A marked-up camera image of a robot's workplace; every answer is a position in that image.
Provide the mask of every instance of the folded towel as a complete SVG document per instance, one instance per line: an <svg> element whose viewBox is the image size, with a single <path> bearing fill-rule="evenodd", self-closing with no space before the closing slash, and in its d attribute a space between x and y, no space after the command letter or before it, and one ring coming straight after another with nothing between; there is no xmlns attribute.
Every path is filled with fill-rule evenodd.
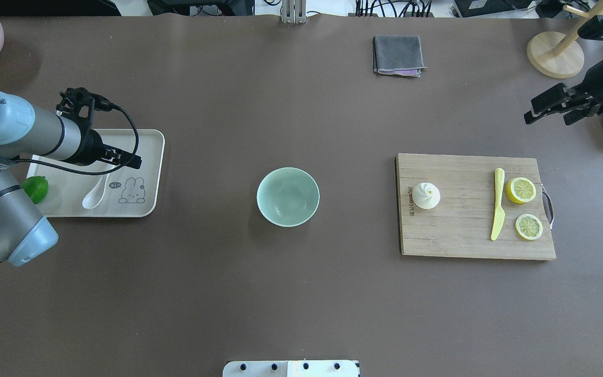
<svg viewBox="0 0 603 377"><path fill-rule="evenodd" d="M419 36L375 36L374 72L420 77L423 51Z"/></svg>

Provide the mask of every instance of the lime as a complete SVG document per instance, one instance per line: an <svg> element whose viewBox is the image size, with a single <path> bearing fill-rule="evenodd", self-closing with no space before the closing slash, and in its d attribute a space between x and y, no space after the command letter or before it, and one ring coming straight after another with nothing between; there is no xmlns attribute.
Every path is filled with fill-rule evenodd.
<svg viewBox="0 0 603 377"><path fill-rule="evenodd" d="M532 181L524 177L517 177L507 182L507 197L518 204L532 201L537 195L537 187Z"/></svg>
<svg viewBox="0 0 603 377"><path fill-rule="evenodd" d="M515 230L522 238L532 241L541 237L543 225L536 216L526 213L515 220Z"/></svg>
<svg viewBox="0 0 603 377"><path fill-rule="evenodd" d="M48 194L48 180L45 176L31 176L20 186L34 204L39 204Z"/></svg>

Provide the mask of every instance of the wooden stand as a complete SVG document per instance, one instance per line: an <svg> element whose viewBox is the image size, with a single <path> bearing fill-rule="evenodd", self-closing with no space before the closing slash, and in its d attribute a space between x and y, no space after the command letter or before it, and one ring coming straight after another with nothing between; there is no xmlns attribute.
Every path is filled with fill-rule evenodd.
<svg viewBox="0 0 603 377"><path fill-rule="evenodd" d="M565 5L564 10L582 17L565 36L557 31L544 31L537 34L527 44L527 58L539 72L555 79L569 79L583 68L583 50L576 42L578 29L588 19L603 15L603 0L600 0L590 12L582 12Z"/></svg>

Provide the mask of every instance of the wooden round base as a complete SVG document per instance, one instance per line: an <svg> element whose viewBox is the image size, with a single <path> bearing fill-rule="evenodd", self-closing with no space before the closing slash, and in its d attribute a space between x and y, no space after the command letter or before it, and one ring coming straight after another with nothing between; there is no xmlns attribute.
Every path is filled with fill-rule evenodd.
<svg viewBox="0 0 603 377"><path fill-rule="evenodd" d="M529 62L546 76L555 79L569 79L583 68L583 50L575 41L560 55L553 55L553 48L565 35L557 31L537 34L527 44Z"/></svg>

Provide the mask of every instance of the wooden cutting board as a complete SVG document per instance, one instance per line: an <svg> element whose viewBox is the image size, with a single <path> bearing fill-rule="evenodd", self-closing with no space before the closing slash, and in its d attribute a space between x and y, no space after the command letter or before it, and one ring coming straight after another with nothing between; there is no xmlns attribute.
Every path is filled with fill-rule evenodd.
<svg viewBox="0 0 603 377"><path fill-rule="evenodd" d="M504 193L504 226L490 240L495 214L495 169L505 170L505 180L523 176L534 182L537 196L516 204ZM441 192L441 202L422 209L412 202L417 184L431 182ZM401 253L412 256L553 260L555 247L541 200L541 178L534 158L450 156L439 154L397 155L399 235ZM539 239L522 239L515 219L530 213L541 220Z"/></svg>

